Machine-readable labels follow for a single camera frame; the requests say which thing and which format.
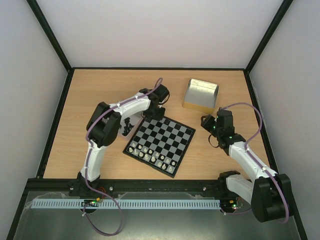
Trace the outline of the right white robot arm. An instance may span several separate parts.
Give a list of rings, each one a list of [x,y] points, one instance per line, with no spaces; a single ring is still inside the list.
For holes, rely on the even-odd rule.
[[[224,196],[237,194],[250,204],[253,215],[261,223],[272,220],[286,223],[293,214],[290,178],[267,166],[251,150],[248,141],[235,132],[230,110],[220,108],[216,117],[204,115],[200,125],[217,139],[217,146],[249,177],[246,179],[236,170],[222,172],[218,177],[218,191]]]

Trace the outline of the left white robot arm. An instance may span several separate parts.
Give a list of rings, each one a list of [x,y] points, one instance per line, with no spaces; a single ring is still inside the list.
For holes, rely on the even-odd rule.
[[[80,170],[82,179],[90,184],[100,178],[105,152],[117,138],[121,121],[139,112],[152,120],[161,120],[165,114],[162,105],[169,96],[169,90],[158,84],[153,89],[143,88],[134,96],[117,103],[99,103],[86,127],[88,149]]]

